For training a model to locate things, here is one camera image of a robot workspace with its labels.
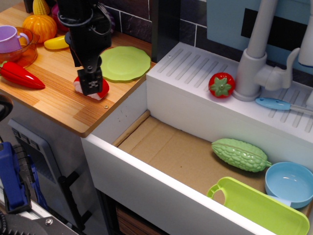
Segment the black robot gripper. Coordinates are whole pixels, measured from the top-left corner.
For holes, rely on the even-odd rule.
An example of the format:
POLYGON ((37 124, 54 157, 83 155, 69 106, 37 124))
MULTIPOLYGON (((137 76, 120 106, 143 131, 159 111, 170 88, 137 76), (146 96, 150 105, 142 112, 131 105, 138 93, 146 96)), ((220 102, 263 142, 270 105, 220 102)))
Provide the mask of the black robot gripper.
POLYGON ((86 15, 65 18, 69 28, 70 52, 78 70, 83 95, 102 92, 103 76, 100 54, 111 46, 111 20, 105 9, 93 9, 86 15))

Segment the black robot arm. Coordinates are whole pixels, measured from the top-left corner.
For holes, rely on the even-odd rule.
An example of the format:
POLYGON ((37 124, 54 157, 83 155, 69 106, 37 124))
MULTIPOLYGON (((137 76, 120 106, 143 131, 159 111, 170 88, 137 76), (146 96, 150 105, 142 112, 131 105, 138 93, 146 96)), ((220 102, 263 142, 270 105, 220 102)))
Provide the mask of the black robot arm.
POLYGON ((101 71, 103 51, 111 47, 112 21, 103 3, 97 0, 57 1, 59 22, 68 28, 69 45, 84 95, 103 90, 101 71))

